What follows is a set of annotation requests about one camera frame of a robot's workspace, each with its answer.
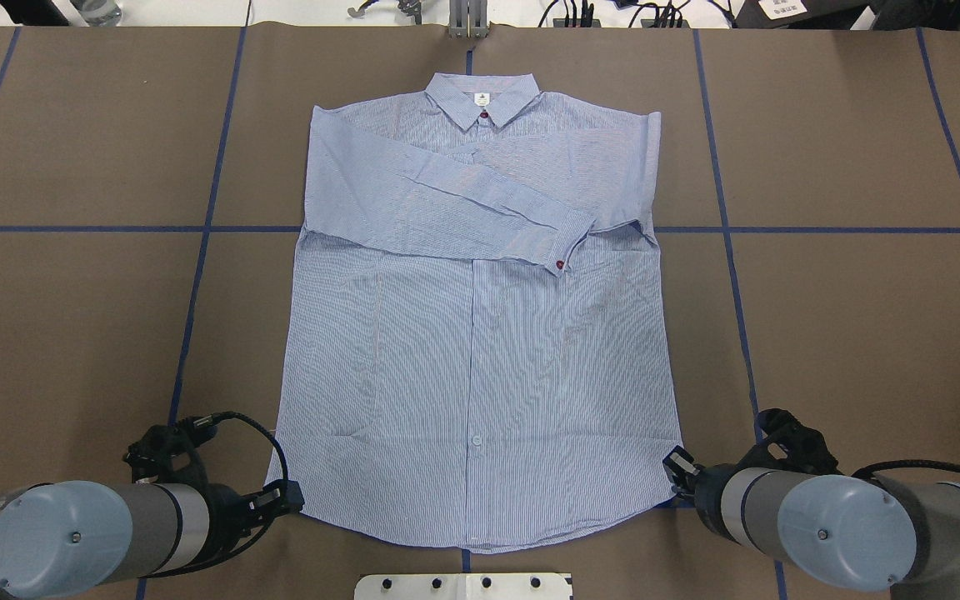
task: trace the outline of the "shirt collar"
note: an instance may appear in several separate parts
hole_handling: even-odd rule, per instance
[[[469,129],[484,111],[487,111],[496,127],[506,126],[540,95],[540,88],[536,78],[531,75],[480,77],[437,72],[424,92],[451,121],[461,129]],[[478,107],[466,95],[476,92],[491,92],[497,96],[486,107]]]

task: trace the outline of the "shirt cuff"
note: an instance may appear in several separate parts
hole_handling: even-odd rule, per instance
[[[542,262],[546,270],[553,273],[555,277],[561,277],[565,273],[565,265],[568,265],[568,258],[573,254],[576,246],[583,242],[594,222],[595,217],[586,212],[570,210],[565,215],[565,220],[557,227],[557,235],[550,246],[550,252]]]

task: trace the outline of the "shirt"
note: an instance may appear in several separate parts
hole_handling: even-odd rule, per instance
[[[306,515],[492,553],[671,497],[659,130],[530,75],[315,107],[277,422]]]

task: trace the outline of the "white tag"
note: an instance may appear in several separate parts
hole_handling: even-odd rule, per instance
[[[757,3],[762,5],[765,16],[770,19],[793,17],[807,11],[803,6],[803,0],[757,0]]]

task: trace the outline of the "white plate with holes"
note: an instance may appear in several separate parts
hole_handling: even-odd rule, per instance
[[[461,573],[366,576],[354,600],[573,600],[567,573]]]

